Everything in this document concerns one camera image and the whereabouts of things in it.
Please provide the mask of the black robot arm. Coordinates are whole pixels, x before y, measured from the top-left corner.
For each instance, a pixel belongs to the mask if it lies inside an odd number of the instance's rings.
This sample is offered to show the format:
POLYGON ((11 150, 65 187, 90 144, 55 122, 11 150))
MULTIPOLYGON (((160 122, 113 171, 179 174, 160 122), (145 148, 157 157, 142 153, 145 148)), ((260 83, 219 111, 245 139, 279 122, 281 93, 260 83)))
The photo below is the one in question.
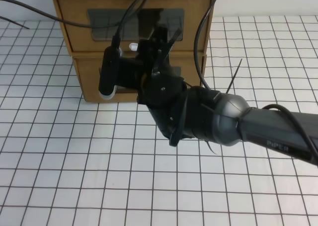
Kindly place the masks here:
POLYGON ((146 67, 138 102, 147 106, 171 146, 186 138, 224 146, 250 142, 317 165, 317 115, 294 113, 278 104, 253 108, 239 95, 188 87, 169 64, 174 42, 166 28, 158 27, 137 49, 146 67))

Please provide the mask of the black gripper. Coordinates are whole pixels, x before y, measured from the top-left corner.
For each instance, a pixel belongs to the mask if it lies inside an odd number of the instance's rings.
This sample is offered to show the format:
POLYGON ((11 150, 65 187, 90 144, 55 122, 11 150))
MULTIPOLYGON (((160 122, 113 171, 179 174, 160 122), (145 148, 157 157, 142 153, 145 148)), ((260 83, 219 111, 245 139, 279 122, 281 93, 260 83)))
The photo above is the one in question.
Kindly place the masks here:
POLYGON ((178 28, 168 42, 167 31, 166 27, 156 26, 150 35, 150 41, 164 45, 158 49, 152 71, 142 83, 138 102, 147 106, 162 135, 175 147, 183 138, 187 86, 184 79, 174 73, 168 58, 181 29, 178 28))

